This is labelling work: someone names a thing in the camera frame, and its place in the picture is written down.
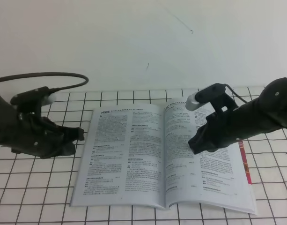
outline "wire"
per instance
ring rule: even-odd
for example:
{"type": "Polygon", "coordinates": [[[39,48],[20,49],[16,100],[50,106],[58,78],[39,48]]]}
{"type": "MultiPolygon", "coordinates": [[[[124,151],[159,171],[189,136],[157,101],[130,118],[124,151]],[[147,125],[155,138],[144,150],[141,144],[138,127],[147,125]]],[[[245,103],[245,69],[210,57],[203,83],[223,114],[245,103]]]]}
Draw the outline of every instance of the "wire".
{"type": "Polygon", "coordinates": [[[244,103],[247,103],[247,101],[245,101],[243,98],[241,98],[236,92],[234,92],[234,90],[228,85],[228,84],[224,84],[225,87],[229,88],[229,90],[237,97],[239,98],[241,101],[243,101],[244,103]]]}
{"type": "Polygon", "coordinates": [[[16,79],[42,77],[42,76],[69,76],[69,77],[78,77],[78,78],[82,78],[85,80],[79,84],[74,84],[74,85],[70,85],[70,86],[66,86],[66,87],[62,87],[62,88],[52,88],[52,89],[50,89],[51,94],[55,93],[56,91],[59,91],[59,90],[66,90],[66,89],[70,89],[70,88],[80,87],[80,86],[83,86],[89,82],[88,77],[81,75],[81,74],[62,73],[62,72],[45,72],[45,73],[18,74],[18,75],[0,77],[0,83],[5,82],[5,81],[12,81],[12,80],[16,80],[16,79]]]}

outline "red book cover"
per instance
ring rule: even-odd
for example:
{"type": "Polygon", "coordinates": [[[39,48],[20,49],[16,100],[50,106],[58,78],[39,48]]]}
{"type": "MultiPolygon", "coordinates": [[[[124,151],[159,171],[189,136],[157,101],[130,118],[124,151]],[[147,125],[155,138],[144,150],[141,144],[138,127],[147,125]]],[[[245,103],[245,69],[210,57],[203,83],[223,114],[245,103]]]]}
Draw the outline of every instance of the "red book cover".
{"type": "Polygon", "coordinates": [[[248,165],[247,165],[247,159],[246,159],[246,155],[245,155],[243,141],[239,141],[238,143],[239,143],[239,148],[240,148],[240,152],[241,152],[241,157],[243,160],[246,178],[247,178],[248,183],[251,184],[250,171],[249,171],[248,165]]]}

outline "book page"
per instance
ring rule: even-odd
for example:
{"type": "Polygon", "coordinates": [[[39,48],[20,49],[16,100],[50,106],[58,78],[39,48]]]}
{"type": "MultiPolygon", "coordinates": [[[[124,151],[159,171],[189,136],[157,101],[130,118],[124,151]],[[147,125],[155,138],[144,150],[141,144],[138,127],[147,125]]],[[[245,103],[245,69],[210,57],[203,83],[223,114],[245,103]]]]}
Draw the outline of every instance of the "book page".
{"type": "Polygon", "coordinates": [[[163,108],[95,109],[71,205],[164,207],[163,143],[163,108]]]}
{"type": "Polygon", "coordinates": [[[206,104],[190,112],[185,102],[173,99],[165,108],[166,207],[195,201],[252,212],[238,144],[194,155],[188,141],[214,109],[206,104]]]}

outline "white wall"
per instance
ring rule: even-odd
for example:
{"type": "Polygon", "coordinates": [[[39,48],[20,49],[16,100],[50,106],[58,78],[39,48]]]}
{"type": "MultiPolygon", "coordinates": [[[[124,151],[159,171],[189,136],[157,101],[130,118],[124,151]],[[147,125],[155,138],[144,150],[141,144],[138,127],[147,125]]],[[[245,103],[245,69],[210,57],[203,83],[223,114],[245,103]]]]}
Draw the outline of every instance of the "white wall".
{"type": "Polygon", "coordinates": [[[287,76],[287,0],[0,0],[0,76],[44,71],[83,90],[264,85],[287,76]]]}

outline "table surface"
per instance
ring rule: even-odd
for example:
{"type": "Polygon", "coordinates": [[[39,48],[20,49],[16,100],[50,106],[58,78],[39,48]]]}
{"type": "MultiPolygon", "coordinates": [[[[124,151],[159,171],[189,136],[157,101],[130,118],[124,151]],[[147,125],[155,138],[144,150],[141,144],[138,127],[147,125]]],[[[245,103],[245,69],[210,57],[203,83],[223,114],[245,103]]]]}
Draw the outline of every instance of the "table surface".
{"type": "MultiPolygon", "coordinates": [[[[245,100],[263,87],[234,90],[245,100]]],[[[133,103],[162,105],[167,99],[197,90],[139,90],[58,93],[43,107],[43,116],[57,124],[88,130],[92,109],[133,103]]],[[[0,224],[45,225],[287,225],[287,130],[244,141],[258,215],[220,207],[177,204],[171,210],[138,206],[69,207],[84,141],[75,156],[39,159],[0,147],[0,224]]]]}

